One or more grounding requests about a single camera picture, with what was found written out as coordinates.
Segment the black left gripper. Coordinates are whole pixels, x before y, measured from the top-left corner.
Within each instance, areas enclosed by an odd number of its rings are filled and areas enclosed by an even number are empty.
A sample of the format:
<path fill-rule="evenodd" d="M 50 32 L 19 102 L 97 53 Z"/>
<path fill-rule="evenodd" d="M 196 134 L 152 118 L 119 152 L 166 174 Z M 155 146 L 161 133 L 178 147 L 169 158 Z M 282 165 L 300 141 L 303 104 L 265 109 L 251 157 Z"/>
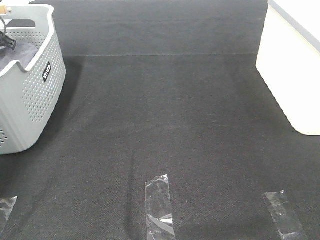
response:
<path fill-rule="evenodd" d="M 17 41 L 5 35 L 4 32 L 0 32 L 0 46 L 10 48 L 14 50 L 16 48 Z"/>

